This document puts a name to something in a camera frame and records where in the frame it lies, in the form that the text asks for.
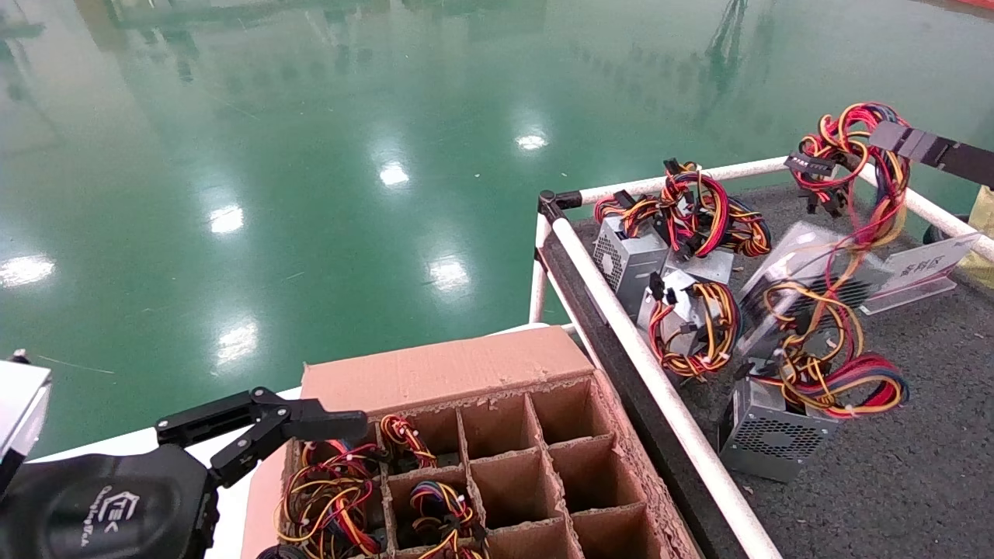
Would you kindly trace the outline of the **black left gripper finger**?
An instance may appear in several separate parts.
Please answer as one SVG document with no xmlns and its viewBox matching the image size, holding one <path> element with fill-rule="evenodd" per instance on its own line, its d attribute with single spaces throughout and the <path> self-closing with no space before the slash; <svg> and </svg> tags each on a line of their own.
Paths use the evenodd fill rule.
<svg viewBox="0 0 994 559">
<path fill-rule="evenodd" d="M 159 445 L 180 448 L 238 429 L 242 434 L 210 458 L 209 472 L 224 488 L 235 485 L 292 439 L 358 439 L 367 432 L 368 416 L 365 411 L 326 411 L 317 399 L 285 399 L 266 387 L 256 387 L 178 411 L 161 418 L 155 427 Z"/>
</svg>

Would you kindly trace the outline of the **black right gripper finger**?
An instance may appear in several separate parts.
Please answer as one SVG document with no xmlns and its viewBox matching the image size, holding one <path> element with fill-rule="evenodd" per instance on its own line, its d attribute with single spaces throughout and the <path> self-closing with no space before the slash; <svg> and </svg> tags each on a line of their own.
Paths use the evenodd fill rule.
<svg viewBox="0 0 994 559">
<path fill-rule="evenodd" d="M 933 167 L 947 174 L 952 174 L 962 179 L 972 181 L 983 186 L 993 184 L 993 163 L 992 167 Z"/>
<path fill-rule="evenodd" d="M 908 125 L 880 123 L 870 145 L 930 167 L 992 167 L 993 153 Z"/>
</svg>

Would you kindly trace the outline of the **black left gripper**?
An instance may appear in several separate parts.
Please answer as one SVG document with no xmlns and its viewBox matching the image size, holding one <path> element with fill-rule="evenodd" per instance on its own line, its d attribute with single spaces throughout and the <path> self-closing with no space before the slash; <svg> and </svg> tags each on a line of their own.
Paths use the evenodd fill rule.
<svg viewBox="0 0 994 559">
<path fill-rule="evenodd" d="M 4 558 L 202 558 L 217 485 L 178 446 L 131 456 L 82 454 L 21 466 L 2 496 Z M 260 559 L 308 559 L 273 545 Z"/>
</svg>

